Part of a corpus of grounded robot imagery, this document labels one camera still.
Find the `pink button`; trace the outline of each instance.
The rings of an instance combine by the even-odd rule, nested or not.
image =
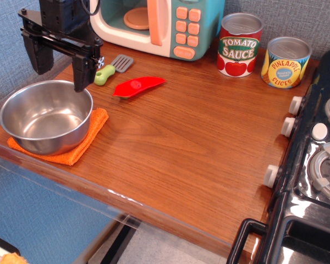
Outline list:
[[[182,46],[175,47],[174,53],[177,57],[183,59],[193,59],[194,55],[196,54],[194,49]]]
[[[177,33],[176,34],[176,43],[179,44],[186,44],[187,36],[182,33]]]
[[[189,20],[193,22],[198,22],[201,17],[201,11],[199,9],[191,9],[189,10]]]
[[[188,46],[197,47],[199,44],[199,38],[197,36],[189,36],[187,40]]]
[[[176,21],[176,30],[179,32],[186,32],[187,23],[185,21]]]
[[[189,23],[188,25],[188,33],[192,35],[199,34],[200,25],[197,23]]]
[[[187,18],[187,13],[188,13],[188,9],[185,7],[178,7],[176,9],[176,17],[178,19],[186,19]]]

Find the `stove knob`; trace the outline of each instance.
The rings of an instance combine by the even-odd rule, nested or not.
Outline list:
[[[290,109],[288,111],[290,114],[297,116],[299,107],[301,106],[301,103],[302,103],[302,99],[303,99],[303,97],[300,97],[300,96],[294,96],[292,98],[292,102],[290,104]]]
[[[328,134],[328,128],[323,123],[317,123],[312,128],[312,138],[316,141],[321,141],[326,138]]]
[[[274,166],[274,165],[268,166],[264,176],[265,186],[268,186],[269,188],[273,188],[278,171],[279,171],[278,166]]]
[[[281,129],[281,134],[289,138],[295,121],[296,119],[294,117],[286,117]]]

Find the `green spatula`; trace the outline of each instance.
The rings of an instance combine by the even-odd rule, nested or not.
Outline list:
[[[124,73],[133,63],[133,58],[126,55],[118,55],[111,64],[106,65],[103,69],[97,71],[94,78],[96,85],[104,85],[107,79],[115,73]]]

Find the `wooden countertop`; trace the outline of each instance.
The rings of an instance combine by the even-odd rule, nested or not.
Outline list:
[[[284,118],[318,62],[309,62],[301,85],[282,90],[261,80],[262,49],[244,78],[217,70],[217,41],[195,62],[102,47],[106,64],[118,54],[134,64],[105,86],[87,88],[109,120],[75,165],[11,151],[1,127],[0,156],[227,256],[243,219],[267,221],[271,190],[264,174],[282,161],[289,142],[280,134]],[[142,76],[166,83],[128,100],[112,97],[117,84]],[[72,67],[56,79],[73,81]]]

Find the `toy stove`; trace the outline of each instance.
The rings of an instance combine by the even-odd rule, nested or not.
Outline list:
[[[268,166],[269,219],[243,221],[227,263],[237,263],[249,233],[261,236],[254,263],[330,263],[330,51],[304,97],[294,97],[282,134],[281,166]]]

